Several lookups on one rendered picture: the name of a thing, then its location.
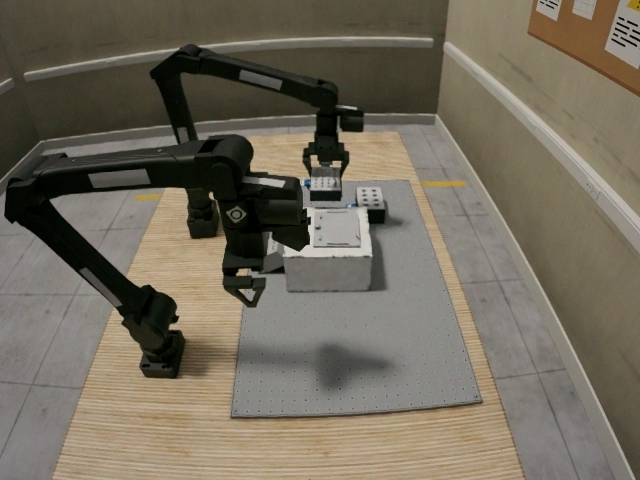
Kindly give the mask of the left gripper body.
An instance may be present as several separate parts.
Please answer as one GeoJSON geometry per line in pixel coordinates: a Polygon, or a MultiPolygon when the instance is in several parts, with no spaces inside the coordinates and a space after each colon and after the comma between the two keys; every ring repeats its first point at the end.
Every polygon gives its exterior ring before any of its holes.
{"type": "MultiPolygon", "coordinates": [[[[316,133],[324,136],[324,133],[320,133],[317,130],[316,133]]],[[[336,133],[337,131],[335,133],[329,133],[328,136],[335,135],[336,133]]],[[[303,157],[310,157],[310,155],[317,155],[317,153],[314,153],[314,142],[308,142],[308,147],[303,148],[303,157]]],[[[350,161],[350,153],[345,152],[345,146],[343,142],[339,142],[339,152],[338,154],[334,154],[334,161],[350,161]]]]}

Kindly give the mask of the grey work mat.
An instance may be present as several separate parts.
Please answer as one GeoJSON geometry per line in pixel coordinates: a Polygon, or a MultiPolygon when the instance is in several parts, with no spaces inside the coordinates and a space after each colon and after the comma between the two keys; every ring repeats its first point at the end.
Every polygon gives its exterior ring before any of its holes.
{"type": "Polygon", "coordinates": [[[369,224],[369,291],[287,291],[285,273],[242,306],[231,419],[300,419],[415,412],[483,399],[437,255],[409,179],[342,181],[381,187],[384,224],[369,224]]]}

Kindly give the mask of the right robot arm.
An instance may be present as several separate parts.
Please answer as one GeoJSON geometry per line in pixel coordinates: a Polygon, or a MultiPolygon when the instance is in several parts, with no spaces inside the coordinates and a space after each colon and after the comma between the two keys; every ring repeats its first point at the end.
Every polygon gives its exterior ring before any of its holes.
{"type": "Polygon", "coordinates": [[[143,351],[143,373],[173,374],[183,339],[181,330],[169,329],[179,319],[174,299],[126,278],[50,199],[156,188],[203,190],[213,193],[227,228],[247,227],[258,217],[253,228],[238,233],[244,259],[266,257],[268,232],[272,240],[300,252],[310,241],[301,182],[294,176],[251,172],[253,157],[252,144],[238,134],[77,157],[65,152],[38,155],[9,179],[4,217],[40,238],[116,308],[124,318],[121,325],[143,351]]]}

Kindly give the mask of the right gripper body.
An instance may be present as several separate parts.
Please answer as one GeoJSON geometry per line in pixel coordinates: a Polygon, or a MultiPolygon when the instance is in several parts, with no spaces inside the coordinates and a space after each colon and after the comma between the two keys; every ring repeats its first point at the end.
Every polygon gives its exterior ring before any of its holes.
{"type": "MultiPolygon", "coordinates": [[[[258,217],[256,220],[258,222],[258,217]]],[[[251,225],[240,229],[227,228],[222,224],[226,238],[226,247],[222,262],[222,285],[224,288],[252,286],[252,276],[237,276],[239,269],[251,269],[252,272],[261,272],[264,270],[264,258],[243,258],[238,236],[239,232],[244,232],[253,228],[257,224],[256,220],[251,225]]]]}

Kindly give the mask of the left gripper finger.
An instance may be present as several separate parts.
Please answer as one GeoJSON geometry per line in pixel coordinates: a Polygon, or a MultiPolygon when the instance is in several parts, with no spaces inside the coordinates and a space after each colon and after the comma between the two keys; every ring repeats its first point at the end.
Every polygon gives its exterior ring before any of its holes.
{"type": "Polygon", "coordinates": [[[344,173],[345,169],[347,168],[347,166],[349,165],[349,163],[350,163],[350,161],[349,161],[349,162],[342,162],[342,161],[341,161],[341,170],[342,170],[342,171],[340,170],[340,172],[341,172],[341,179],[342,179],[343,173],[344,173]]]}
{"type": "Polygon", "coordinates": [[[310,157],[302,157],[302,163],[306,167],[309,177],[311,178],[311,155],[310,157]],[[309,170],[309,158],[310,158],[310,170],[309,170]]]}

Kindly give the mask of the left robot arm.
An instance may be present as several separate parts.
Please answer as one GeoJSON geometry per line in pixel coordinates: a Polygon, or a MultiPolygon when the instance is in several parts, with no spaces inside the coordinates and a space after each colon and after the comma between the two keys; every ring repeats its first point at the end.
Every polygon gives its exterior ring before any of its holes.
{"type": "MultiPolygon", "coordinates": [[[[184,72],[193,75],[209,75],[250,85],[320,108],[316,112],[316,130],[324,135],[337,131],[338,116],[340,116],[339,128],[342,126],[342,132],[363,133],[363,107],[338,103],[338,87],[333,82],[225,56],[194,44],[187,44],[180,49],[149,72],[162,95],[177,144],[198,140],[182,87],[181,75],[176,74],[184,72]]],[[[323,136],[314,131],[314,153],[317,153],[317,161],[321,167],[333,165],[334,154],[338,154],[338,150],[339,132],[335,135],[323,136]],[[333,153],[334,139],[335,153],[333,153]]],[[[210,192],[204,193],[203,190],[185,190],[185,192],[190,201],[187,205],[187,226],[213,225],[217,201],[210,198],[210,192]]]]}

